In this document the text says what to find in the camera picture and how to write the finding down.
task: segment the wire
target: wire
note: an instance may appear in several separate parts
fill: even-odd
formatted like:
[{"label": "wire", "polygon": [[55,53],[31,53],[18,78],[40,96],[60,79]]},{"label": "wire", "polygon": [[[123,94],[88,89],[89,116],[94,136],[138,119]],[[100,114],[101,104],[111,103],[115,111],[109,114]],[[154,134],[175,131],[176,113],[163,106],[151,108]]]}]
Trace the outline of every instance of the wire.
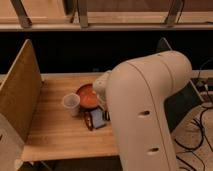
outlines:
[{"label": "wire", "polygon": [[177,23],[179,23],[180,17],[183,13],[184,6],[185,6],[185,0],[182,0],[182,7],[181,7],[181,10],[180,10],[180,14],[178,16],[178,19],[177,19]]},{"label": "wire", "polygon": [[204,142],[204,131],[203,131],[203,127],[201,124],[199,124],[199,122],[196,120],[196,119],[193,119],[194,122],[192,122],[192,124],[196,125],[199,130],[200,130],[200,133],[201,133],[201,140],[199,142],[199,144],[195,147],[187,147],[186,145],[183,145],[182,143],[180,143],[177,139],[174,139],[174,141],[182,148],[186,149],[187,151],[195,151],[197,150],[198,148],[200,148]]},{"label": "wire", "polygon": [[195,154],[195,152],[193,152],[193,151],[183,151],[183,152],[178,152],[177,154],[184,154],[184,153],[192,153],[202,163],[202,165],[203,165],[203,171],[206,170],[205,163],[203,162],[203,160],[197,154]]},{"label": "wire", "polygon": [[179,169],[190,171],[187,167],[179,167]]},{"label": "wire", "polygon": [[206,165],[205,165],[205,163],[203,162],[203,160],[202,160],[197,154],[195,154],[193,151],[191,151],[191,153],[192,153],[198,160],[200,160],[200,162],[201,162],[202,165],[203,165],[203,171],[205,171],[205,170],[206,170]]},{"label": "wire", "polygon": [[186,166],[188,166],[190,169],[192,169],[193,171],[198,171],[197,169],[195,169],[192,165],[190,165],[188,162],[186,162],[185,160],[183,160],[182,158],[180,158],[179,156],[176,155],[176,158],[178,160],[180,160],[182,163],[184,163]]},{"label": "wire", "polygon": [[211,102],[211,104],[212,104],[212,106],[213,106],[213,99],[212,99],[212,97],[210,96],[208,89],[205,88],[205,91],[206,91],[207,97],[209,98],[209,100],[210,100],[210,102]]},{"label": "wire", "polygon": [[206,136],[205,127],[203,126],[203,116],[204,116],[205,112],[208,111],[209,109],[213,109],[213,107],[205,108],[205,109],[201,112],[201,114],[200,114],[199,121],[200,121],[200,125],[201,125],[201,127],[203,128],[203,131],[204,131],[204,138],[206,139],[206,142],[207,142],[207,144],[209,145],[209,148],[210,148],[211,151],[213,152],[213,147],[212,147],[212,145],[211,145],[209,139],[208,139],[207,136]]},{"label": "wire", "polygon": [[208,59],[207,61],[205,61],[199,68],[199,71],[198,71],[198,75],[197,75],[197,82],[199,81],[200,79],[200,74],[201,74],[201,70],[203,69],[203,67],[208,64],[209,62],[211,62],[213,60],[213,57]]}]

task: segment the plate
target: plate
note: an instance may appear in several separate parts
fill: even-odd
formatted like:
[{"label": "plate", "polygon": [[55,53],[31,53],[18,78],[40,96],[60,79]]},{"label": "plate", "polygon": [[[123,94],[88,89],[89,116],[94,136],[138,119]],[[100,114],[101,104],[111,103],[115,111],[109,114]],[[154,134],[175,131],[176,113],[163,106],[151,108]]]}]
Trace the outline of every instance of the plate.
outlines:
[{"label": "plate", "polygon": [[92,88],[92,84],[85,84],[81,86],[76,94],[80,96],[80,105],[86,109],[93,109],[98,107],[97,94]]}]

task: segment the white cup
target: white cup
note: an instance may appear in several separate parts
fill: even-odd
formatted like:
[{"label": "white cup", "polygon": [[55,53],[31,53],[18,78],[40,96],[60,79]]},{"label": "white cup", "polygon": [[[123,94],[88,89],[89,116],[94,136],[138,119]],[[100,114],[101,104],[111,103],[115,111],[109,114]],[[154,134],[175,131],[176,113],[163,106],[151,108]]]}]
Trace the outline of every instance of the white cup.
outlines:
[{"label": "white cup", "polygon": [[76,93],[70,93],[63,97],[62,104],[70,110],[72,116],[79,114],[80,97]]}]

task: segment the railing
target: railing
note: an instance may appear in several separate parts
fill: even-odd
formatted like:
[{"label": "railing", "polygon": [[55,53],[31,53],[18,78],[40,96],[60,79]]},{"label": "railing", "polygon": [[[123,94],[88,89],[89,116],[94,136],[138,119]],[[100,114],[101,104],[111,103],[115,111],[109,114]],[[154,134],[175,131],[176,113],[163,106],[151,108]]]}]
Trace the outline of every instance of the railing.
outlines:
[{"label": "railing", "polygon": [[[213,29],[213,3],[204,1],[2,0],[0,9],[13,11],[0,11],[0,31]],[[35,17],[36,9],[51,12]]]}]

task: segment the wooden tabletop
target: wooden tabletop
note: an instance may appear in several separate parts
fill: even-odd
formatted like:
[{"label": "wooden tabletop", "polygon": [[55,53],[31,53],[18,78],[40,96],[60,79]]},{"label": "wooden tabletop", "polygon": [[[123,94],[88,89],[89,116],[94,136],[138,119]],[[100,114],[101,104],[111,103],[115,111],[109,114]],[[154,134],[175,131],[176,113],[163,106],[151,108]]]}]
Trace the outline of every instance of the wooden tabletop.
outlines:
[{"label": "wooden tabletop", "polygon": [[96,78],[77,75],[44,80],[21,156],[23,161],[118,155],[110,123],[89,131],[82,116],[72,117],[61,103],[63,96]]}]

